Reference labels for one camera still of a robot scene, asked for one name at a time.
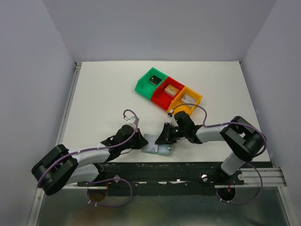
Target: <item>white table surface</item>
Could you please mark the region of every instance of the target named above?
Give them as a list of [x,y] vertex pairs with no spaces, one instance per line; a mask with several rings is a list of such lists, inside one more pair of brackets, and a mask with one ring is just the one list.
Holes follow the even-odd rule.
[[[63,144],[81,148],[96,145],[115,135],[125,123],[122,113],[128,108],[140,118],[142,134],[160,134],[164,122],[170,121],[166,112],[134,91],[137,81],[151,67],[203,96],[200,105],[208,112],[207,125],[230,121],[240,115],[260,128],[239,62],[83,62]],[[191,118],[195,124],[201,124],[204,113],[195,109]],[[133,150],[114,161],[224,161],[230,153],[226,142],[196,145],[180,140],[170,156]],[[254,161],[270,161],[269,155],[265,152]]]

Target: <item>wire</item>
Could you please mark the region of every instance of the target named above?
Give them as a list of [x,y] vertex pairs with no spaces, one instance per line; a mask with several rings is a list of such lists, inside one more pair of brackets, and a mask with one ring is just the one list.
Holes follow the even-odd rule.
[[[101,181],[88,182],[88,183],[89,184],[99,184],[99,183],[108,182],[108,181],[112,181],[112,180],[116,180],[116,178],[111,178],[111,179],[106,179],[106,180],[101,180]],[[93,203],[94,205],[104,206],[104,207],[122,207],[122,206],[125,206],[125,205],[129,204],[133,200],[133,188],[132,188],[131,184],[127,180],[122,179],[122,178],[118,178],[118,180],[126,182],[126,184],[130,188],[130,197],[129,197],[129,199],[126,202],[124,202],[123,204],[117,204],[117,205],[101,204],[101,203],[98,203],[98,202],[91,201],[91,199],[90,199],[90,193],[88,193],[89,203]]]
[[215,193],[215,194],[216,194],[217,198],[218,198],[221,202],[228,203],[228,204],[232,204],[232,205],[244,205],[244,204],[251,203],[251,202],[253,202],[253,201],[255,201],[256,199],[259,198],[259,196],[261,195],[261,193],[262,193],[262,191],[263,191],[263,181],[262,181],[262,177],[261,177],[261,175],[260,175],[260,172],[256,169],[255,166],[251,165],[250,163],[246,163],[246,165],[252,167],[252,168],[258,173],[258,176],[259,176],[259,179],[260,179],[260,190],[259,190],[259,192],[257,193],[257,195],[256,195],[254,198],[252,198],[252,199],[250,199],[250,200],[248,200],[248,201],[246,201],[246,202],[231,202],[231,201],[226,201],[226,200],[222,199],[221,196],[220,196],[219,190],[216,189],[216,193]]
[[107,147],[99,147],[99,148],[98,148],[98,147],[86,148],[86,149],[80,150],[80,151],[78,151],[78,152],[71,152],[71,153],[68,153],[68,154],[62,156],[61,158],[59,158],[58,160],[56,160],[54,163],[52,163],[52,164],[47,168],[47,170],[45,170],[45,172],[42,174],[42,176],[41,176],[41,177],[39,178],[39,180],[38,180],[38,187],[40,187],[41,182],[42,182],[42,180],[44,179],[45,175],[48,174],[48,173],[51,171],[51,169],[52,169],[56,164],[60,163],[60,162],[61,162],[62,160],[64,160],[65,158],[68,158],[68,157],[71,156],[71,155],[79,154],[79,153],[83,153],[83,152],[89,152],[89,151],[95,151],[95,150],[102,150],[102,149],[108,149],[108,148],[115,148],[115,147],[121,146],[121,145],[125,144],[127,141],[129,141],[129,140],[135,135],[135,133],[136,133],[136,131],[137,131],[137,129],[138,129],[139,118],[138,118],[138,116],[135,114],[135,112],[133,112],[133,111],[130,110],[130,109],[124,110],[124,112],[123,112],[123,117],[124,117],[124,118],[126,117],[126,115],[125,115],[126,112],[131,112],[131,113],[134,115],[134,117],[135,117],[135,122],[134,122],[134,124],[136,125],[136,128],[134,129],[132,135],[131,135],[128,139],[126,139],[125,141],[123,141],[123,142],[121,142],[121,143],[119,143],[119,144],[116,144],[116,145],[107,146]]
[[131,149],[129,152],[124,152],[124,153],[122,153],[122,154],[120,154],[120,155],[130,153],[132,150],[133,150],[133,149]]
[[248,124],[244,124],[244,123],[240,123],[240,122],[234,122],[234,121],[229,121],[229,122],[225,122],[225,123],[221,123],[221,124],[215,124],[215,125],[209,125],[207,126],[206,125],[206,119],[207,119],[207,111],[205,110],[205,108],[199,106],[199,105],[196,105],[196,104],[180,104],[178,106],[176,106],[175,108],[173,108],[173,111],[180,107],[180,106],[183,106],[183,105],[193,105],[193,106],[196,106],[200,109],[202,109],[205,113],[205,117],[204,117],[204,120],[203,120],[203,126],[205,128],[212,128],[212,127],[218,127],[218,126],[224,126],[224,125],[238,125],[238,126],[245,126],[245,127],[248,127],[250,129],[253,129],[256,133],[258,133],[259,136],[261,136],[262,140],[263,140],[263,149],[257,153],[255,155],[255,157],[261,155],[262,153],[264,153],[264,151],[267,149],[267,139],[266,137],[264,136],[264,134],[262,132],[260,132],[257,128],[255,128],[254,126],[251,126],[251,125],[248,125]]
[[228,186],[227,190],[228,190],[228,192],[231,190],[231,181],[229,183],[229,186]]

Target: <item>metal floor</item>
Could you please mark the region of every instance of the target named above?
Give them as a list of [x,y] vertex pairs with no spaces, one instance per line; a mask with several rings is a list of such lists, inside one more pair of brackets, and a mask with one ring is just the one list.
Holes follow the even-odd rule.
[[[257,188],[237,189],[235,200],[247,200]],[[124,197],[107,197],[111,201]],[[215,196],[137,196],[121,208],[88,204],[87,192],[63,189],[44,196],[39,226],[288,226],[277,187],[265,188],[247,205],[229,205]]]

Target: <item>screw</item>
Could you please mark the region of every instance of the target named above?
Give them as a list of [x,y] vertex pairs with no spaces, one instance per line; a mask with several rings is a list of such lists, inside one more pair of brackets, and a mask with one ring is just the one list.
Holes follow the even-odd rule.
[[115,181],[116,183],[119,182],[119,181],[120,181],[120,176],[116,175],[116,176],[114,177],[114,181]]
[[206,174],[203,174],[203,175],[201,176],[201,179],[202,179],[202,181],[206,182],[206,181],[208,180],[208,177],[207,177]]
[[244,175],[242,175],[242,174],[239,174],[237,177],[239,180],[244,180]]

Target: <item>white backdrop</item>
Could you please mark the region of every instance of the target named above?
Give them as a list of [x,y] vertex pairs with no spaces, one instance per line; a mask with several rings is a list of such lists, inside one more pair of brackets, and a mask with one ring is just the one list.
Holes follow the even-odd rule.
[[242,60],[276,0],[43,0],[75,61]]
[[301,222],[301,1],[278,0],[242,63],[272,162]]
[[0,3],[0,225],[24,226],[54,145],[74,63],[40,0]]

